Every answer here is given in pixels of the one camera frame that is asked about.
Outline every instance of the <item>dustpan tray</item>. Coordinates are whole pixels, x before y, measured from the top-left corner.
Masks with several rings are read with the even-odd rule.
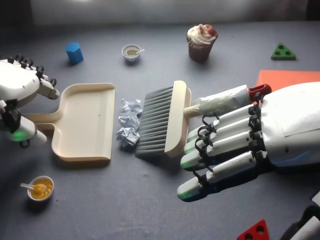
[[[75,84],[66,88],[59,109],[26,114],[38,129],[54,130],[52,150],[65,161],[109,160],[115,108],[110,83]]]

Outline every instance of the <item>white crumpled paper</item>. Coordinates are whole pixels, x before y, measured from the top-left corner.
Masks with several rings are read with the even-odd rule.
[[[116,140],[123,147],[134,146],[140,138],[137,132],[140,125],[138,115],[142,112],[140,102],[138,99],[132,102],[124,98],[121,99],[121,108],[124,112],[118,117],[118,122],[122,127],[116,132]]]
[[[117,142],[122,147],[134,146],[140,138],[139,133],[133,127],[121,127],[115,134],[117,135]]]
[[[140,100],[135,99],[133,101],[127,101],[125,98],[121,99],[121,108],[125,112],[134,112],[137,115],[142,113],[142,108],[140,106]]]
[[[133,111],[121,113],[118,117],[118,122],[124,128],[134,128],[135,130],[138,130],[140,125],[137,113]]]

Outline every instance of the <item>whipped cream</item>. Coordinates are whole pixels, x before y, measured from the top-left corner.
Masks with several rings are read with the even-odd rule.
[[[186,36],[196,45],[210,45],[216,39],[216,36],[211,36],[208,28],[202,24],[190,28]]]

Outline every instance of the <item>blue hexagonal prism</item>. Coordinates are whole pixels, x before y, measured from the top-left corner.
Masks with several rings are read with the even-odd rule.
[[[65,46],[66,54],[68,54],[69,61],[72,65],[76,65],[84,60],[80,44],[78,42],[70,42]]]

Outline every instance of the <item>gray wall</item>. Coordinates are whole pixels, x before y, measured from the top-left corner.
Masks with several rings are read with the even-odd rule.
[[[36,25],[304,20],[308,0],[31,0]]]

